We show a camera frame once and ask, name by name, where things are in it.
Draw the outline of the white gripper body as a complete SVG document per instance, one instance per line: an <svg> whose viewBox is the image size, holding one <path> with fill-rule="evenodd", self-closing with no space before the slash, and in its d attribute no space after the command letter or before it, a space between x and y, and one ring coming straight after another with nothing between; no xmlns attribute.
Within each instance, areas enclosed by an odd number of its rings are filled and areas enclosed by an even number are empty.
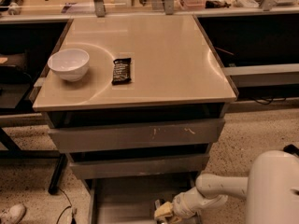
<svg viewBox="0 0 299 224"><path fill-rule="evenodd" d="M185 203L183 192L181 192L174 198L173 211L176 216L181 218L190 218L194 215L194 212Z"/></svg>

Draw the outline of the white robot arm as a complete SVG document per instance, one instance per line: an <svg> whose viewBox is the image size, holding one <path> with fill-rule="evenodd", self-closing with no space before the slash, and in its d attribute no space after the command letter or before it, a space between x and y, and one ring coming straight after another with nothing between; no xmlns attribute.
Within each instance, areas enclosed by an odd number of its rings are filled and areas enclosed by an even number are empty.
<svg viewBox="0 0 299 224"><path fill-rule="evenodd" d="M246 201L245 224L299 224L299 158L270 150L259 155L247 176L199 175L195 186L159 206L154 218L179 223L230 196Z"/></svg>

